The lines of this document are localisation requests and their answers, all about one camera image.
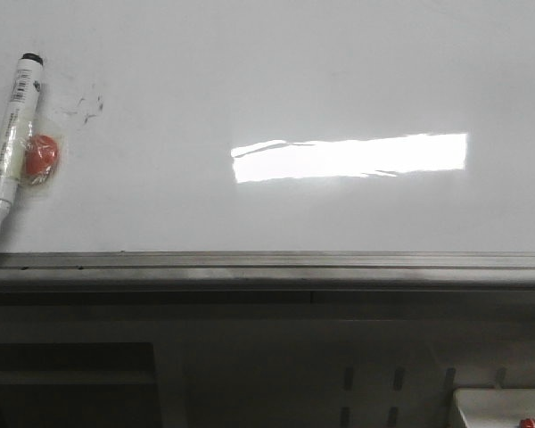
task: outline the barcode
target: barcode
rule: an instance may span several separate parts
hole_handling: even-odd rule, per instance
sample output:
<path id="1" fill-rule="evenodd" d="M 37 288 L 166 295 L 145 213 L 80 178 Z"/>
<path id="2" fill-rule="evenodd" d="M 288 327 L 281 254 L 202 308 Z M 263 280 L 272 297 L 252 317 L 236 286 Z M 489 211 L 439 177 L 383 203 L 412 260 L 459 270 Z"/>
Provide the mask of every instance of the barcode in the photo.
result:
<path id="1" fill-rule="evenodd" d="M 26 101 L 26 94 L 28 93 L 28 89 L 31 84 L 31 76 L 31 70 L 18 70 L 16 82 L 14 83 L 14 89 L 12 90 L 12 98 L 10 101 L 17 101 L 20 103 Z"/>

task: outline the whiteboard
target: whiteboard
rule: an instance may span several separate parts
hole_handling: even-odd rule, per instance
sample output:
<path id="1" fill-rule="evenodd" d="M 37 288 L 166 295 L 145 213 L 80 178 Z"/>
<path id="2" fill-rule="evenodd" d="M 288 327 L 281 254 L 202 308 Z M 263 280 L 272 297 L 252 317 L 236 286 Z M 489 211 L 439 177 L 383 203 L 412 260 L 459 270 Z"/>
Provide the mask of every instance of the whiteboard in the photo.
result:
<path id="1" fill-rule="evenodd" d="M 0 251 L 535 251 L 535 0 L 1 0 L 0 125 L 25 52 Z"/>

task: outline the red button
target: red button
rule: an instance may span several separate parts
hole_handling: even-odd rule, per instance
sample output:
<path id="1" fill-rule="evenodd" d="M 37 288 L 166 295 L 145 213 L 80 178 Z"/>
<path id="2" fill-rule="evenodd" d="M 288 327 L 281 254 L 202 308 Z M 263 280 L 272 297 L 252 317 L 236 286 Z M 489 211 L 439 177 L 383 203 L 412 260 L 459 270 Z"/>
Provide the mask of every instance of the red button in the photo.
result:
<path id="1" fill-rule="evenodd" d="M 26 174 L 48 174 L 57 162 L 58 152 L 57 143 L 50 136 L 32 136 L 26 152 Z"/>
<path id="2" fill-rule="evenodd" d="M 519 423 L 519 428 L 535 428 L 535 419 L 523 419 Z"/>

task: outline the white device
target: white device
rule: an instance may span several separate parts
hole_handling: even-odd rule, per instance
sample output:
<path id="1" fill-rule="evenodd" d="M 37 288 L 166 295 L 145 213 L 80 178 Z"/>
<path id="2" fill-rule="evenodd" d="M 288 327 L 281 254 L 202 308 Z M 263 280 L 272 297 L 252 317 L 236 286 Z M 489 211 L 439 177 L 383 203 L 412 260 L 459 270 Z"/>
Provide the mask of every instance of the white device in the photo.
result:
<path id="1" fill-rule="evenodd" d="M 454 394 L 451 428 L 516 428 L 535 419 L 535 390 L 461 389 Z"/>
<path id="2" fill-rule="evenodd" d="M 14 204 L 26 143 L 42 86 L 43 60 L 25 53 L 18 61 L 10 102 L 0 130 L 0 226 Z"/>

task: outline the dry erase marker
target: dry erase marker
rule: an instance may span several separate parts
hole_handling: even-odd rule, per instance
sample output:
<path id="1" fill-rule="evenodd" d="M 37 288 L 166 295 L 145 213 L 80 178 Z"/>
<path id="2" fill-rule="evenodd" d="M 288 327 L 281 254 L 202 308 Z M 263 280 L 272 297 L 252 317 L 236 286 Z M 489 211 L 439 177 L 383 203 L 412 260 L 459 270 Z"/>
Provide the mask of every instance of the dry erase marker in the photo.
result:
<path id="1" fill-rule="evenodd" d="M 34 53 L 18 61 L 10 102 L 0 130 L 0 226 L 14 204 L 26 144 L 42 85 L 44 62 Z"/>

